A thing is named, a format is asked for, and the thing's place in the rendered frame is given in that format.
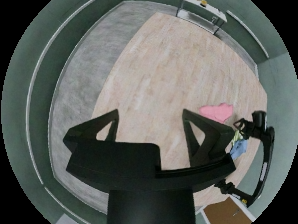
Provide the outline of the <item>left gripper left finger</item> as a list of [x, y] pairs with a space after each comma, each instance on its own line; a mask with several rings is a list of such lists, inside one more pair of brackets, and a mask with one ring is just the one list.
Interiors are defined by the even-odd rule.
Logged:
[[116, 108], [113, 111], [105, 113], [105, 115], [94, 117], [94, 119], [85, 121], [85, 123], [74, 125], [74, 127], [68, 129], [67, 133], [68, 135], [84, 137], [84, 139], [86, 137], [88, 139], [97, 139], [97, 133], [112, 121], [105, 140], [116, 141], [118, 120], [120, 120], [120, 115], [118, 115], [118, 109]]

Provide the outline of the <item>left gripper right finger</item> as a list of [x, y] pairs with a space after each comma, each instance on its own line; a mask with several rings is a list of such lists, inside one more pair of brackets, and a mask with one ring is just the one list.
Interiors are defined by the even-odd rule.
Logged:
[[[196, 136], [194, 136], [192, 125], [200, 128], [205, 133], [205, 139], [202, 141], [201, 147], [198, 144]], [[209, 153], [222, 151], [235, 136], [234, 129], [209, 117], [198, 115], [189, 109], [182, 109], [182, 124], [184, 124], [184, 132], [186, 145], [188, 145], [190, 167], [197, 167]]]

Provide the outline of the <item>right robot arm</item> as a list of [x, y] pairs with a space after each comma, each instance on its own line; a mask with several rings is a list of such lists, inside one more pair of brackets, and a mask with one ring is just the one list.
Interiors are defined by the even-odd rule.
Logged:
[[[227, 183], [226, 179], [218, 181], [214, 186], [218, 186], [221, 189], [222, 194], [231, 194], [231, 196], [238, 198], [239, 201], [245, 202], [247, 205], [246, 208], [249, 208], [251, 204], [259, 196], [261, 196], [263, 186], [265, 186], [267, 175], [269, 175], [269, 168], [271, 163], [271, 157], [273, 157], [273, 149], [274, 149], [274, 140], [275, 140], [275, 131], [273, 127], [267, 128], [267, 119], [266, 119], [266, 111], [257, 111], [251, 113], [253, 115], [253, 121], [249, 121], [247, 124], [247, 128], [254, 129], [254, 139], [261, 140], [263, 143], [263, 164], [261, 176], [259, 176], [257, 188], [255, 188], [253, 196], [242, 192], [237, 188], [234, 188], [234, 184]], [[259, 127], [259, 128], [257, 128]], [[262, 129], [261, 129], [262, 128]], [[262, 135], [262, 136], [261, 136]], [[231, 186], [234, 185], [234, 186]]]

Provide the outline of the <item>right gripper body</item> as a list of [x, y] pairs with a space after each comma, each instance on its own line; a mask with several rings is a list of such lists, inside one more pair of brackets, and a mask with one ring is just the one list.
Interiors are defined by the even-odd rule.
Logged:
[[245, 124], [245, 128], [242, 128], [242, 132], [245, 133], [245, 135], [243, 135], [243, 137], [245, 137], [246, 140], [249, 140], [250, 137], [254, 136], [254, 129], [251, 128], [247, 128], [247, 124], [249, 124], [249, 120], [245, 120], [245, 117], [243, 117], [242, 119], [242, 123], [241, 123], [241, 127], [243, 127], [243, 124]]

